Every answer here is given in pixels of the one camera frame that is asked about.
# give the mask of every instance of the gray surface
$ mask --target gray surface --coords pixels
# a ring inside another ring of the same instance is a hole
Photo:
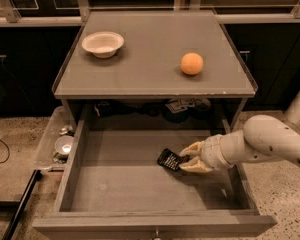
[[[226,171],[202,178],[165,170],[156,164],[164,148],[179,152],[187,143],[204,139],[203,133],[91,132],[70,211],[144,215],[240,208]]]
[[[109,59],[86,53],[81,42],[97,31],[121,34]],[[184,54],[204,59],[197,76],[180,71]],[[215,16],[200,12],[92,12],[55,91],[58,98],[253,97],[246,74]]]

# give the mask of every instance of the black object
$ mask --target black object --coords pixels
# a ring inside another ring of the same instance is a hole
[[[134,108],[115,100],[99,100],[95,103],[94,110],[98,117],[126,115],[136,111]]]
[[[196,99],[195,107],[188,108],[190,116],[197,120],[206,120],[212,115],[211,104],[204,102],[204,100]]]
[[[178,113],[172,113],[167,107],[163,108],[162,116],[171,123],[182,123],[189,117],[187,110]]]
[[[158,164],[160,166],[166,167],[173,171],[178,171],[180,169],[179,164],[186,163],[190,159],[190,156],[186,155],[184,157],[178,156],[176,153],[172,152],[170,149],[166,148],[162,151],[158,158]]]
[[[138,109],[138,113],[157,117],[160,114],[160,107],[161,104],[159,103],[145,103]]]

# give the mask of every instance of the concrete floor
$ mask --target concrete floor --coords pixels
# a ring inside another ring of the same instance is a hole
[[[283,119],[280,111],[243,112],[236,129],[254,114]],[[0,138],[7,143],[11,156],[0,164],[0,200],[19,200],[33,172],[36,147],[49,118],[0,119]],[[293,126],[300,133],[300,122]],[[6,149],[0,143],[0,160]],[[262,215],[275,215],[278,224],[256,239],[300,239],[300,169],[286,162],[244,165],[252,193]],[[13,239],[47,239],[31,227],[36,217],[52,210],[62,173],[45,173],[37,183]],[[0,239],[9,216],[0,214]]]

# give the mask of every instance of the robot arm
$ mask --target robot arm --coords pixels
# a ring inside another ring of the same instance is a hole
[[[260,163],[285,159],[300,167],[300,135],[281,121],[265,115],[251,117],[243,130],[215,135],[182,150],[194,156],[179,167],[205,173],[236,163]]]

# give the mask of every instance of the open drawer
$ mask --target open drawer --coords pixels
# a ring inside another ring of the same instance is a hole
[[[51,239],[256,236],[276,224],[273,217],[259,214],[241,166],[195,175],[157,165],[164,148],[178,153],[208,137],[209,130],[147,128],[142,117],[121,116],[121,122],[136,120],[139,125],[127,128],[116,124],[116,117],[98,119],[92,111],[91,104],[85,105],[54,212],[33,223],[44,235]]]
[[[64,164],[53,162],[55,142],[60,137],[60,130],[70,125],[70,118],[64,107],[57,107],[49,119],[49,123],[39,142],[35,153],[34,167],[36,170],[63,171]]]

